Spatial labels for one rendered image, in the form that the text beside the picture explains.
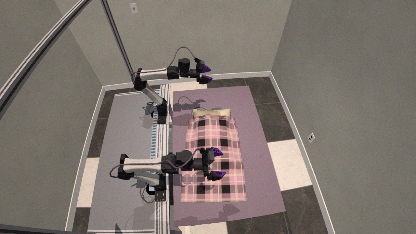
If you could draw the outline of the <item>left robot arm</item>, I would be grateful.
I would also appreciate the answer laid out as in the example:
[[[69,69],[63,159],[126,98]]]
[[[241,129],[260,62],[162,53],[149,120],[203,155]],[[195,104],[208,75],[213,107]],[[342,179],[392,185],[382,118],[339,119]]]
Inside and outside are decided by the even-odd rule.
[[[205,65],[203,60],[194,59],[197,63],[196,65],[196,73],[198,69],[202,69]],[[187,58],[179,59],[178,60],[178,67],[170,66],[167,70],[157,69],[151,71],[143,71],[142,68],[139,68],[136,75],[135,82],[134,82],[134,89],[137,91],[141,91],[147,95],[156,105],[158,111],[158,120],[157,124],[165,124],[166,123],[166,116],[167,116],[167,101],[160,97],[147,83],[147,80],[152,79],[178,79],[179,75],[181,77],[188,78],[190,76],[189,71],[190,60]]]

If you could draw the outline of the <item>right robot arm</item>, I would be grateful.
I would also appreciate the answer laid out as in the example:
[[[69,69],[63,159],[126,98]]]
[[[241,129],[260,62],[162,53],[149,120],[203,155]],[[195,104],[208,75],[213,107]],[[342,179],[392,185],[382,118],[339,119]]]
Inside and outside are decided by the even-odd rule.
[[[200,153],[202,154],[202,166],[204,164],[211,164],[214,162],[214,152],[210,149],[201,148]],[[174,166],[181,166],[193,153],[189,150],[183,150],[182,152],[176,152],[175,154],[168,154],[154,159],[131,159],[126,154],[121,154],[120,165],[118,168],[118,178],[123,180],[130,180],[130,178],[138,179],[143,182],[147,182],[155,190],[155,201],[165,201],[165,178],[166,173],[178,174],[179,169],[172,167],[169,162],[162,162],[168,160],[172,162]],[[194,168],[193,158],[183,167],[181,171],[191,171]],[[149,173],[147,171],[154,171],[156,174]],[[159,173],[159,174],[158,174]],[[158,193],[158,195],[157,195]],[[164,195],[163,195],[164,193]]]

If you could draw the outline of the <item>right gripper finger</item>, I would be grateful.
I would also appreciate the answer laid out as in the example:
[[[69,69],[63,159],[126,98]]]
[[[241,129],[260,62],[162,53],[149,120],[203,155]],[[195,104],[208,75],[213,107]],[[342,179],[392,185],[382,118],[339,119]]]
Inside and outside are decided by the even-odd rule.
[[[221,171],[214,171],[214,173],[220,177],[220,180],[222,179],[222,177],[226,174],[226,172],[221,172]]]
[[[220,149],[212,149],[211,151],[214,152],[214,157],[223,155],[223,152],[221,152]]]

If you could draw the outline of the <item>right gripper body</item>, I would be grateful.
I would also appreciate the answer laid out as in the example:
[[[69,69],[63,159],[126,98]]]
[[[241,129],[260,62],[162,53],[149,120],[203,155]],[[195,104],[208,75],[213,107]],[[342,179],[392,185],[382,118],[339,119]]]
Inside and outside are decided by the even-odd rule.
[[[210,151],[211,151],[212,149],[218,149],[218,148],[211,147],[211,148],[206,148],[206,149],[210,149]],[[204,171],[204,169],[205,169],[205,171],[203,173],[204,173],[204,177],[207,176],[208,181],[209,180],[212,180],[212,181],[220,180],[221,176],[218,176],[218,175],[214,174],[214,171],[211,171],[209,173],[207,164],[204,164],[204,166],[202,166],[202,158],[194,158],[193,160],[194,160],[194,171],[199,171],[199,170]]]

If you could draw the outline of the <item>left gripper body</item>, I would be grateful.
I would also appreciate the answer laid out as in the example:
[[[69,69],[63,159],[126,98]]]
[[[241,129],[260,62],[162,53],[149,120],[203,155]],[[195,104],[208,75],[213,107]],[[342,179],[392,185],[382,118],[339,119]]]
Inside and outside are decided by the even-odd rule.
[[[197,82],[199,82],[199,84],[207,84],[209,81],[209,78],[205,77],[204,75],[202,75],[200,77],[200,73],[202,73],[202,70],[198,69],[198,72],[196,73],[196,69],[190,69],[190,76],[189,78],[197,78]]]

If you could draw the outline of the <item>cream pillow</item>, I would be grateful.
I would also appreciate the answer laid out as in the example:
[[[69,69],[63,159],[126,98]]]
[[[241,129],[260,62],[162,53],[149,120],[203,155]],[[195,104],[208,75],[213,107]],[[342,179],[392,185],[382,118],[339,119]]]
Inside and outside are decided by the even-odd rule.
[[[213,111],[212,110],[207,111],[207,110],[193,109],[194,117],[203,116],[203,115],[206,115],[206,114],[220,115],[220,116],[226,115],[226,116],[230,117],[230,109],[213,110]]]

